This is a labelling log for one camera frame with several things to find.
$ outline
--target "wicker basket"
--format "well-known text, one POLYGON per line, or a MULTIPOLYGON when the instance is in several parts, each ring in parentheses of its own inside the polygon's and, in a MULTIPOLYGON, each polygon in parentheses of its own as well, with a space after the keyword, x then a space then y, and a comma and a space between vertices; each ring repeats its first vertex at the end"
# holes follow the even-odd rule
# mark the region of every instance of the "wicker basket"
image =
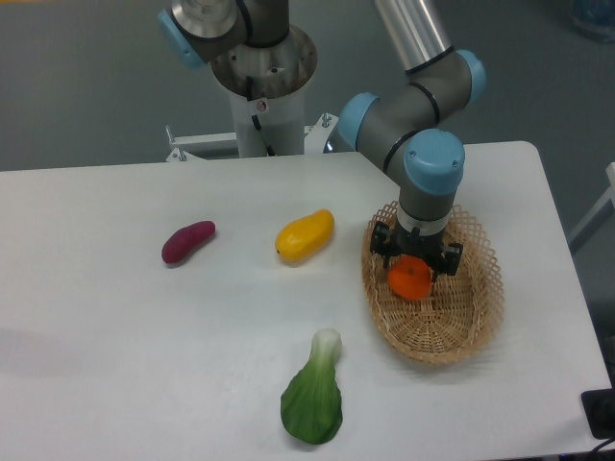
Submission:
MULTIPOLYGON (((391 291, 382 257, 369 251, 376 222, 393 226, 396 210, 397 202, 380 209, 363 237, 363 284, 376 327, 393 349, 420 362, 442 365, 477 353, 504 317, 500 267, 482 225, 453 208, 444 240, 463 245, 457 274, 438 277, 427 298, 409 302, 391 291)), ((391 258, 391 265, 396 260, 391 258)))

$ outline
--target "sweet potato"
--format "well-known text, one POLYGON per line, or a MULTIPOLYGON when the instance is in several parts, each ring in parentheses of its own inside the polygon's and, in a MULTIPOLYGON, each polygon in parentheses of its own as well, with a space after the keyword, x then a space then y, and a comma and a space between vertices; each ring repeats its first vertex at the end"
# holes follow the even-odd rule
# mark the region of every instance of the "sweet potato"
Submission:
POLYGON ((179 229, 162 247, 162 260, 167 264, 178 264, 214 234, 215 225, 211 221, 201 221, 179 229))

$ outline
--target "screw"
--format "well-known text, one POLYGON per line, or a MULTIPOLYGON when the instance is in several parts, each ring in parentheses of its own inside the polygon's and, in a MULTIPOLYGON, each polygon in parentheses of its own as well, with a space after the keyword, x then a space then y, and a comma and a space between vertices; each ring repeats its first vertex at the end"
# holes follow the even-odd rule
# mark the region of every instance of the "screw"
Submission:
POLYGON ((332 117, 329 115, 328 112, 323 113, 323 128, 328 128, 329 127, 329 122, 332 121, 332 117))

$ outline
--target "orange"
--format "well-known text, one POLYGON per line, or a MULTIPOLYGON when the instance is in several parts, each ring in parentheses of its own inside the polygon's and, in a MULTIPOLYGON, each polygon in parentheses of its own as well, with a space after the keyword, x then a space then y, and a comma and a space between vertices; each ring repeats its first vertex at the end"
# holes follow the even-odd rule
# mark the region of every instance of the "orange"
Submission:
POLYGON ((431 291, 431 269, 423 259, 402 255, 388 271, 388 285, 398 296, 418 301, 431 291))

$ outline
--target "silver metal cylinder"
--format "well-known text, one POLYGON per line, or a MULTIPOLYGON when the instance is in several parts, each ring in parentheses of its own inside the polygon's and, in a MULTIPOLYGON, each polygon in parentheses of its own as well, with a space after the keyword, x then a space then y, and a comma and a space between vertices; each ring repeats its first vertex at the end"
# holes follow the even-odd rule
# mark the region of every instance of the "silver metal cylinder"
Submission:
POLYGON ((374 0, 374 6, 405 71, 451 48, 431 0, 374 0))
POLYGON ((234 0, 173 0, 171 10, 187 32, 201 38, 223 36, 237 19, 234 0))

